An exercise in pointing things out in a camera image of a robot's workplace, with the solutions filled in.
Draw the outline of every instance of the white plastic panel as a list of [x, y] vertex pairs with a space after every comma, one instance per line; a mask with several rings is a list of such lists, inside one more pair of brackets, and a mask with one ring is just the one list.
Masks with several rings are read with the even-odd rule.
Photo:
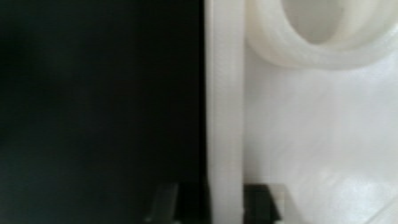
[[[355, 7], [358, 2], [284, 0], [289, 23], [310, 44], [358, 33], [373, 13], [389, 18], [369, 12], [374, 2]], [[335, 69], [341, 61], [332, 66], [323, 61], [323, 69], [270, 63], [243, 42], [245, 3], [207, 0], [206, 8], [213, 224], [241, 224], [241, 176], [245, 183], [270, 185], [286, 224], [392, 224], [398, 53], [383, 48], [367, 64], [337, 70], [326, 67]]]
[[[335, 27], [332, 2], [284, 1], [309, 39]], [[291, 69], [246, 45], [245, 181], [270, 184], [284, 223], [396, 223], [396, 136], [398, 54], [351, 70]]]

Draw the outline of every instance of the vertical edge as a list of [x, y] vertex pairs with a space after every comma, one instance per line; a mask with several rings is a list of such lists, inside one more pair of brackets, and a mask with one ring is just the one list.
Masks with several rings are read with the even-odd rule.
[[213, 224], [243, 222], [243, 0], [206, 0], [207, 176]]

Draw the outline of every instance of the black background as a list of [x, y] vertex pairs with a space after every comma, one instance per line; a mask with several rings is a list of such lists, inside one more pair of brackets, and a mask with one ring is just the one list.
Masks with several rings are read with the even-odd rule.
[[0, 0], [0, 223], [140, 223], [202, 174], [200, 0]]

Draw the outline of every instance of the circular hole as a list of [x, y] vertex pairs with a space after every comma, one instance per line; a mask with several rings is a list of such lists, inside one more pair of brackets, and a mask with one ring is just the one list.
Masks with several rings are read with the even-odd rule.
[[282, 0], [294, 31], [309, 43], [325, 42], [335, 32], [342, 8], [339, 0]]

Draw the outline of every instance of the white ring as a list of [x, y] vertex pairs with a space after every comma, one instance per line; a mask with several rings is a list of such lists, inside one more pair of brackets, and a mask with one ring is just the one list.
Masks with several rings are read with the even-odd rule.
[[298, 35], [280, 0], [246, 0], [246, 39], [254, 51], [293, 68], [351, 69], [398, 49], [398, 0], [342, 0], [342, 19], [330, 39], [310, 44]]

